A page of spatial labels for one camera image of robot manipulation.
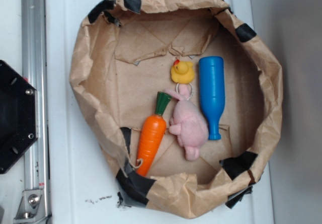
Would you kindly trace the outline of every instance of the paper bag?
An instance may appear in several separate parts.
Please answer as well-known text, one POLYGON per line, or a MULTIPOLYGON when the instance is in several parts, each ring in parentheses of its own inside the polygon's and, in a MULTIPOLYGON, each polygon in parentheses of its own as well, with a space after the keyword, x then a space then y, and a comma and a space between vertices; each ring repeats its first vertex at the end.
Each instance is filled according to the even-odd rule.
MULTIPOLYGON (((281 66, 223 0, 103 0, 81 24, 69 80, 126 205, 185 218, 232 207, 259 181, 280 138, 281 66), (140 131, 157 92, 175 88, 171 65, 194 63, 190 101, 200 109, 198 61, 210 55, 224 59, 222 139, 189 162, 166 131, 147 177, 138 175, 140 131)), ((168 127, 175 104, 164 113, 168 127)))

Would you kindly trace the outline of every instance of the red comb on duck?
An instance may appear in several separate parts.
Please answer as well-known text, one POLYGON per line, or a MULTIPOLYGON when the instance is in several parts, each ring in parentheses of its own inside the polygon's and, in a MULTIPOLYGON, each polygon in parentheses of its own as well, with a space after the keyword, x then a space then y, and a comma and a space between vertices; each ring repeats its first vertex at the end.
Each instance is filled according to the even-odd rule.
POLYGON ((176 64, 179 64, 179 60, 177 59, 174 63, 173 63, 173 65, 175 66, 176 64))

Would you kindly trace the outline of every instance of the blue plastic bottle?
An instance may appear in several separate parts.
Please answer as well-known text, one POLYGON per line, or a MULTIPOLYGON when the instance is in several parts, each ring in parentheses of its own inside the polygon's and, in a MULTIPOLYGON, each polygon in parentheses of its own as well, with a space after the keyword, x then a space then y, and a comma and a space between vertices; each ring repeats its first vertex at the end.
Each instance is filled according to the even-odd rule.
POLYGON ((225 108, 223 59, 219 56, 199 60, 201 110, 208 120, 209 139, 221 139, 219 120, 225 108))

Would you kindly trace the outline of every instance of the rubber duck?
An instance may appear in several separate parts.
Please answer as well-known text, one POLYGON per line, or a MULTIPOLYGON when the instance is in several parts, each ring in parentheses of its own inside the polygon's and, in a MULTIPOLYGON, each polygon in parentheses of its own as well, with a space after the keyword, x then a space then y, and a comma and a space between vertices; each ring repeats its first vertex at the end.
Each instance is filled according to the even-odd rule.
POLYGON ((195 78, 192 66, 193 63, 190 61, 180 61, 177 59, 171 67, 171 79, 175 83, 189 84, 195 78))

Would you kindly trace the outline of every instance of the carrot toy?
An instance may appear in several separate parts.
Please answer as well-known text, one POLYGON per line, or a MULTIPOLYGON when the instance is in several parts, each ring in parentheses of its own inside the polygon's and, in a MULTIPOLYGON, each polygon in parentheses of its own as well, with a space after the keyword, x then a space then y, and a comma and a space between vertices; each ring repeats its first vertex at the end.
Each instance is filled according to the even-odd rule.
POLYGON ((147 117, 143 124, 137 151, 137 162, 140 163, 140 167, 136 171, 142 176, 146 176, 150 169, 163 135, 165 134, 167 123, 162 115, 171 98, 166 93, 158 92, 155 112, 153 115, 147 117))

